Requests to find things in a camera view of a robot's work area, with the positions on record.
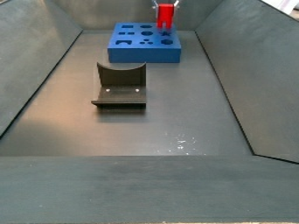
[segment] gray panel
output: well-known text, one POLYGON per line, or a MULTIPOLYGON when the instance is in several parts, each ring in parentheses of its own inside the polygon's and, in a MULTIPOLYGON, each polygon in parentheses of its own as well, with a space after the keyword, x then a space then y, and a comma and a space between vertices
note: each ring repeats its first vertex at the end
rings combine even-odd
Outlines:
POLYGON ((8 1, 11 1, 11 0, 0 0, 0 4, 4 4, 4 3, 7 3, 8 1))
POLYGON ((79 34, 49 0, 0 5, 0 135, 79 34))
POLYGON ((251 155, 193 31, 181 63, 147 64, 147 109, 97 110, 111 31, 84 32, 0 142, 5 156, 251 155))
POLYGON ((261 157, 1 157, 2 223, 297 222, 299 166, 261 157))
POLYGON ((227 0, 197 33, 255 153, 299 162, 297 22, 227 0))
MULTIPOLYGON (((151 0, 53 0, 85 30, 112 30, 119 22, 153 22, 151 0)), ((184 0, 179 9, 176 27, 195 30, 221 0, 184 0)))

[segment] red object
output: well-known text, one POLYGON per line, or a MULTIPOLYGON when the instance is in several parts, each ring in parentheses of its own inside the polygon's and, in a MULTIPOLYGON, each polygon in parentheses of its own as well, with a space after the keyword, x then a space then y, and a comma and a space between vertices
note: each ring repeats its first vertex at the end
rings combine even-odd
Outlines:
POLYGON ((173 23, 173 4, 172 3, 159 3, 156 26, 163 28, 165 23, 165 28, 172 28, 173 23))

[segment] hole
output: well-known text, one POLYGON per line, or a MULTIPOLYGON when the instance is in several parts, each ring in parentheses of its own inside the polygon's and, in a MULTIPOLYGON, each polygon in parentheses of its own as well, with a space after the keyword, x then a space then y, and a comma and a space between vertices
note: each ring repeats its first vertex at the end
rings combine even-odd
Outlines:
POLYGON ((171 45, 173 42, 169 40, 169 39, 164 39, 164 40, 161 40, 161 43, 164 44, 164 45, 171 45))
POLYGON ((124 24, 124 25, 121 26, 121 28, 133 28, 133 26, 132 26, 131 24, 124 24))
POLYGON ((152 28, 152 26, 149 24, 143 24, 140 27, 145 28, 145 29, 152 28))
POLYGON ((119 40, 116 42, 117 45, 123 44, 123 43, 127 43, 128 45, 132 45, 132 40, 119 40))
POLYGON ((153 35, 153 33, 152 33, 151 31, 143 31, 141 34, 143 34, 144 36, 151 36, 151 35, 153 35))
POLYGON ((171 36, 171 33, 168 31, 160 32, 163 36, 171 36))

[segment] blue foam block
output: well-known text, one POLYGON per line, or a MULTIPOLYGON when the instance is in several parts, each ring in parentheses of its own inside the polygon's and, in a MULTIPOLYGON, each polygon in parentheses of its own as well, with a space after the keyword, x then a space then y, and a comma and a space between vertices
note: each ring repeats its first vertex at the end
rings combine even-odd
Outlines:
POLYGON ((175 26, 159 29, 155 23, 117 23, 107 52, 111 63, 179 63, 181 44, 175 26))

